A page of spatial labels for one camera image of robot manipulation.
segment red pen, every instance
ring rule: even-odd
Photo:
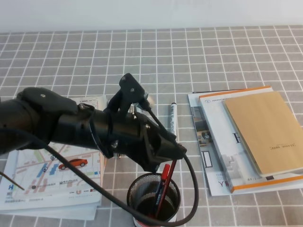
[[[165,166],[164,166],[163,172],[161,174],[159,186],[158,186],[156,194],[155,194],[155,201],[154,201],[154,206],[152,207],[152,210],[151,210],[151,215],[155,215],[155,213],[157,212],[158,205],[159,205],[162,193],[163,193],[163,188],[164,188],[164,185],[165,185],[165,182],[167,179],[167,175],[169,173],[169,167],[170,167],[169,164],[165,164]]]

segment orange-striped book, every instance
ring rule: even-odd
[[[225,106],[225,101],[234,97],[272,91],[271,87],[256,87],[199,97],[232,193],[249,193],[260,187],[276,188],[302,182],[300,180],[303,179],[303,176],[300,173],[260,176]]]

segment black mesh pen holder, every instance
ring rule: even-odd
[[[138,177],[127,192],[127,205],[138,212],[149,215],[155,203],[155,194],[161,179],[161,174],[144,174]],[[181,203],[177,184],[171,180],[165,199],[160,208],[158,220],[176,221],[176,214]]]

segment kraft paper notebook cover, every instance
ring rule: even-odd
[[[231,98],[225,105],[261,176],[303,168],[303,130],[279,92]]]

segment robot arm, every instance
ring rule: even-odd
[[[156,172],[159,164],[182,159],[167,133],[141,113],[128,113],[132,103],[149,110],[144,89],[126,74],[120,90],[104,111],[62,97],[45,88],[28,87],[16,99],[0,103],[0,128],[27,131],[43,140],[99,149],[107,158],[125,154],[145,171]],[[0,133],[0,154],[14,149],[41,149],[17,133]],[[186,149],[179,145],[182,152]]]

